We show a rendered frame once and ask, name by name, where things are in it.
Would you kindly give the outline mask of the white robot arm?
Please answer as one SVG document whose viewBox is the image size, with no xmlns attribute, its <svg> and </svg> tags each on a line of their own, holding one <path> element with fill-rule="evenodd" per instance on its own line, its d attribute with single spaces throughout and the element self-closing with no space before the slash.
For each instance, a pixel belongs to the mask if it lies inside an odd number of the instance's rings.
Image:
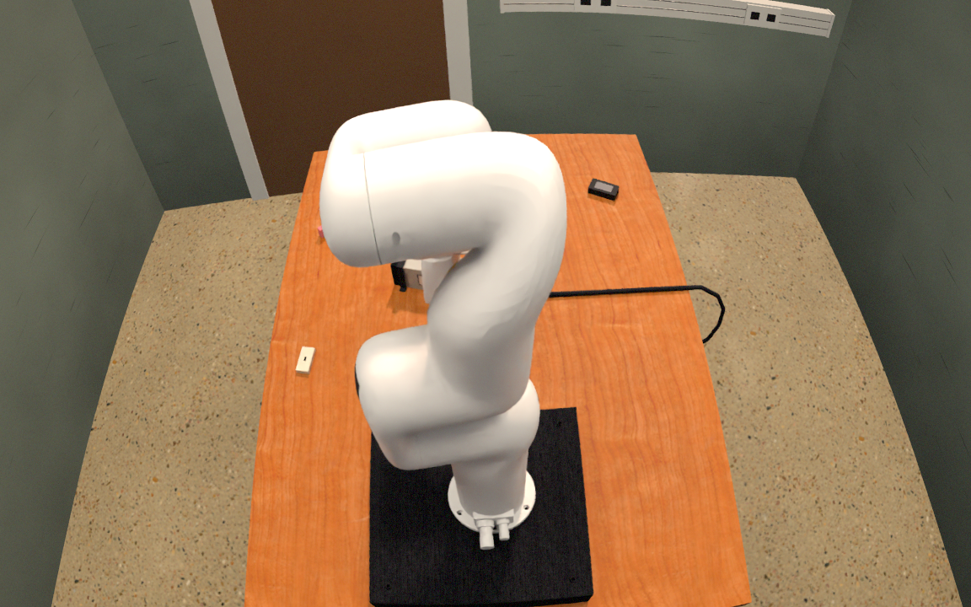
<svg viewBox="0 0 971 607">
<path fill-rule="evenodd" d="M 509 540 L 534 506 L 525 471 L 539 397 L 529 370 L 567 210 L 544 143 L 485 132 L 486 118 L 463 101 L 354 116 L 329 145 L 319 215 L 348 266 L 465 255 L 429 301 L 428 325 L 362 344 L 356 389 L 390 464 L 451 464 L 448 505 L 489 550 L 492 534 Z"/>
</svg>

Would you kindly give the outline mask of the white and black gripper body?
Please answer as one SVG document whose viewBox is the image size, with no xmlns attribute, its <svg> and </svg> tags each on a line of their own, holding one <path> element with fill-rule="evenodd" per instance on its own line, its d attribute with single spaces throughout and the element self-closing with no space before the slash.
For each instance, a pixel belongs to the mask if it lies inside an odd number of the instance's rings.
<svg viewBox="0 0 971 607">
<path fill-rule="evenodd" d="M 442 283 L 452 266 L 461 259 L 461 255 L 439 256 L 432 259 L 421 259 L 421 284 L 423 284 L 424 300 L 427 304 Z"/>
</svg>

